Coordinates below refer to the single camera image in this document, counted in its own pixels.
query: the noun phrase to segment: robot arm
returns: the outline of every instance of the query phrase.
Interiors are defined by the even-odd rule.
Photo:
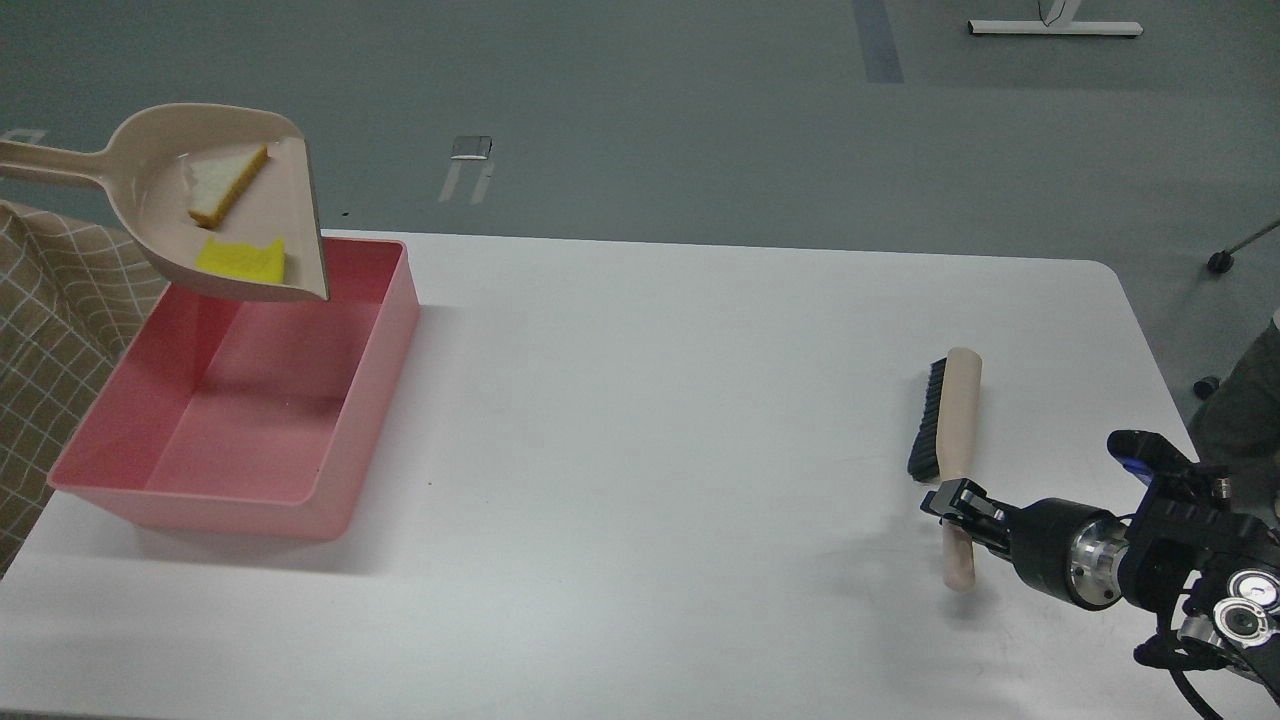
[[[1233,482],[1272,478],[1225,479],[1224,468],[1193,464],[1155,433],[1111,433],[1107,450],[1147,484],[1128,525],[1060,498],[1014,507],[965,478],[929,492],[920,510],[963,529],[1043,593],[1093,611],[1123,597],[1153,612],[1157,632],[1134,659],[1169,670],[1202,715],[1216,716],[1187,670],[1230,669],[1280,705],[1280,537],[1230,507]],[[1185,591],[1192,571],[1201,577]],[[1181,594],[1187,620],[1175,632]]]

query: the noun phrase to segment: gray floor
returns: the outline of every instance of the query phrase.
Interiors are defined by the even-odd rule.
[[[1085,0],[1146,27],[1119,40],[965,31],[1030,0],[883,0],[861,37],[901,83],[868,81],[858,4],[0,0],[0,132],[96,150],[160,102],[275,110],[330,228],[1098,260],[1189,415],[1280,306],[1280,237],[1202,270],[1280,215],[1280,4]],[[439,202],[472,133],[488,195],[472,164]],[[110,219],[92,191],[0,197]]]

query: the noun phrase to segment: beige dustpan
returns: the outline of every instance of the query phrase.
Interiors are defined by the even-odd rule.
[[[266,165],[216,228],[187,215],[188,164],[266,145]],[[274,113],[228,105],[159,105],[116,128],[99,152],[0,141],[0,176],[100,186],[155,268],[202,295],[233,300],[328,300],[324,251],[302,133]],[[257,247],[284,238],[284,284],[223,277],[196,268],[214,234]]]

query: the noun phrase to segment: pink plastic bin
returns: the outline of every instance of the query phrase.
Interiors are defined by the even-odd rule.
[[[170,286],[49,473],[140,525],[335,538],[417,323],[404,246],[325,238],[329,302]]]

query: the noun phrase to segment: wooden brush handle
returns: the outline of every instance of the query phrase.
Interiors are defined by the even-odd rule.
[[[982,387],[982,357],[968,347],[952,347],[942,375],[938,406],[938,475],[942,480],[964,478],[973,468],[978,434],[978,391]],[[955,592],[969,592],[977,583],[973,541],[960,528],[942,523],[942,579]]]

